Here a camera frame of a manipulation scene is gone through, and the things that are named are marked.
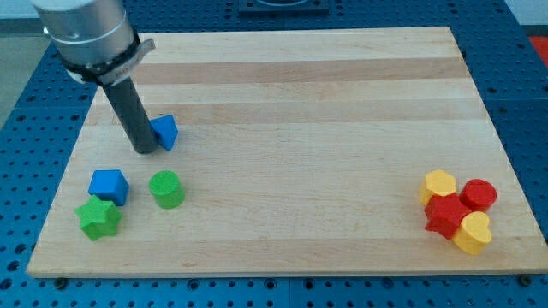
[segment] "light wood surface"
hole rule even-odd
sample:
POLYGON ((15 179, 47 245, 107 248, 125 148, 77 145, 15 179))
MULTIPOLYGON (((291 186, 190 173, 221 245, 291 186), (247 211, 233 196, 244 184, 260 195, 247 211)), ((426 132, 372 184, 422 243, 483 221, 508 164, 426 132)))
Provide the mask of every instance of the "light wood surface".
POLYGON ((546 272, 548 250, 447 27, 151 34, 134 72, 172 152, 133 152, 98 91, 27 271, 37 277, 460 275, 546 272), (119 235, 74 208, 95 169, 130 183, 119 235), (184 204, 147 182, 174 170, 184 204), (477 257, 424 230, 424 174, 498 190, 477 257))

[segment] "green block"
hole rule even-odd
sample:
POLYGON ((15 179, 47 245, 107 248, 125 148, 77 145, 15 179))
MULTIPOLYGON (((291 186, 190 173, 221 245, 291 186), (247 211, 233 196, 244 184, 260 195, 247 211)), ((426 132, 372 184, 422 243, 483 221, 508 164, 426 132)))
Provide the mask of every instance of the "green block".
POLYGON ((80 229, 90 240, 103 236, 115 236, 122 213, 114 202, 103 201, 92 195, 87 203, 74 210, 80 218, 80 229))
POLYGON ((173 209, 185 199, 179 177, 173 171, 164 170, 156 173, 148 183, 148 187, 162 209, 173 209))

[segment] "yellow block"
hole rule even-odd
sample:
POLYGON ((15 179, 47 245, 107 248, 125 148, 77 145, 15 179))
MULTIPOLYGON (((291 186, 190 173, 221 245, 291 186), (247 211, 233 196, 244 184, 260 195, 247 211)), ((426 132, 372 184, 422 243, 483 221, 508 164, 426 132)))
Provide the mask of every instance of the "yellow block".
POLYGON ((489 216, 480 211, 472 212, 462 218, 461 226, 453 235, 453 242, 463 251, 478 255, 491 242, 489 216))
POLYGON ((455 176, 443 170, 435 170, 425 175, 419 188, 419 201, 427 206, 432 196, 447 196, 456 193, 455 176))

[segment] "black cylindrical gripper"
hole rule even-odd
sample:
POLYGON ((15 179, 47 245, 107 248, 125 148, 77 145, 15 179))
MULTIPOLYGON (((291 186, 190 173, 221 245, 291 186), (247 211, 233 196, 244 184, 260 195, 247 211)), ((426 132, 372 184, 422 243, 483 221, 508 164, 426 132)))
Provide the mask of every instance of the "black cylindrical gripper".
POLYGON ((158 140, 131 78, 114 86, 105 86, 104 92, 135 151, 139 154, 154 152, 158 140))

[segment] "toy block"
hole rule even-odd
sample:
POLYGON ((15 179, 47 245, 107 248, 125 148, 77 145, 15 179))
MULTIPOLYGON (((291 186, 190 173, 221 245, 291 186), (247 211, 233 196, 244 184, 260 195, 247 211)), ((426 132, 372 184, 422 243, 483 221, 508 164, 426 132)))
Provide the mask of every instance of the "toy block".
POLYGON ((156 173, 149 181, 148 187, 162 209, 173 209, 185 199, 179 177, 173 171, 164 170, 156 173))
POLYGON ((103 201, 96 195, 74 210, 80 218, 80 229, 90 240, 103 236, 115 236, 122 213, 112 201, 103 201))
POLYGON ((419 201, 427 206, 432 196, 447 196, 456 193, 455 176, 443 170, 435 170, 425 175, 419 188, 419 201))
POLYGON ((425 229, 438 232, 450 240, 461 226, 462 218, 471 212, 461 203, 456 192, 445 197, 432 196, 425 208, 428 219, 425 229))
POLYGON ((471 255, 480 254, 491 239, 489 216, 481 211, 472 212, 462 218, 461 226, 453 236, 453 242, 471 255))
POLYGON ((472 211, 487 212, 497 200, 497 190, 488 181, 468 181, 461 192, 461 202, 472 211))
POLYGON ((90 195, 97 195, 102 200, 111 200, 117 206, 123 206, 126 204, 128 190, 129 184, 122 171, 114 169, 95 170, 87 192, 90 195))
POLYGON ((159 144, 166 151, 171 151, 179 133, 175 118, 172 115, 165 115, 151 120, 151 126, 158 137, 159 144))

